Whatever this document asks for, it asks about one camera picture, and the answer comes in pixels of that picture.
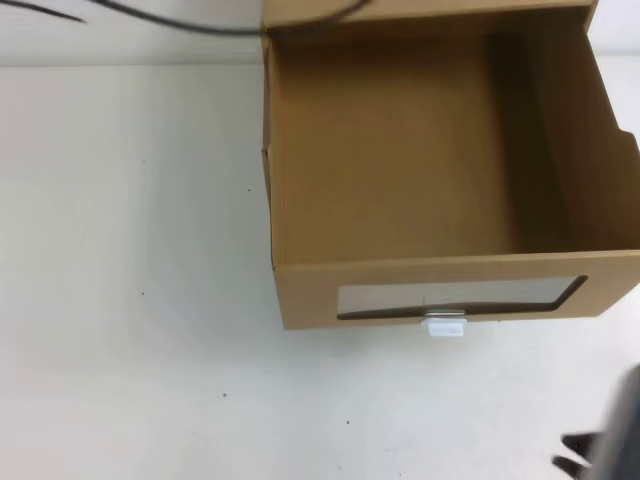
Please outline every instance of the cardboard drawer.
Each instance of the cardboard drawer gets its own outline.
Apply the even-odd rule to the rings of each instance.
[[[300,3],[268,0],[267,27]],[[640,155],[586,38],[591,4],[470,5],[379,0],[267,45],[286,327],[595,316],[640,281]]]

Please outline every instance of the cardboard edge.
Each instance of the cardboard edge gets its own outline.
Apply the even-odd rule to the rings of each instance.
[[[502,0],[486,0],[480,2],[400,2],[404,7],[398,7],[397,4],[392,5],[391,1],[374,0],[371,5],[367,5],[362,10],[343,19],[341,23],[368,22],[380,20],[399,20],[403,18],[418,17],[442,17],[449,15],[464,15],[491,13],[498,11],[517,11],[517,10],[536,10],[564,7],[591,7],[593,2],[598,0],[526,0],[521,2],[508,2]],[[316,2],[320,5],[327,2]],[[346,6],[350,4],[350,0],[336,2],[337,6]],[[322,18],[324,15],[331,14],[331,8],[322,8],[314,10],[305,7],[298,7],[293,12],[284,11],[286,4],[270,0],[263,1],[262,23],[268,28],[286,27],[296,23],[303,23]]]

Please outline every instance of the box flap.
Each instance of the box flap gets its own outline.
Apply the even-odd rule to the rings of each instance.
[[[266,27],[303,22],[348,6],[352,0],[264,0]],[[589,7],[594,0],[372,0],[344,21],[385,20],[493,11]]]

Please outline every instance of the white surface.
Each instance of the white surface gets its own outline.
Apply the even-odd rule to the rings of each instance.
[[[625,124],[634,62],[603,62]],[[261,71],[0,71],[0,478],[563,479],[560,434],[640,361],[639,292],[445,341],[283,332]]]
[[[105,65],[259,60],[256,39],[175,32],[113,13],[87,0],[33,0],[85,18],[79,25],[0,5],[0,65]],[[127,0],[183,20],[258,25],[261,0]],[[591,31],[596,51],[640,54],[640,2],[600,0]]]
[[[343,285],[338,289],[338,313],[452,303],[553,303],[576,279]]]

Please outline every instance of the box side wall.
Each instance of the box side wall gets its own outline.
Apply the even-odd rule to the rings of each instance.
[[[421,318],[338,320],[338,289],[343,285],[394,285],[579,277],[587,281],[558,310],[470,316],[470,321],[594,317],[640,282],[640,252],[582,252],[438,260],[285,266],[276,282],[287,329],[403,325]]]
[[[582,26],[529,38],[547,141],[582,250],[640,248],[640,153],[619,130]]]

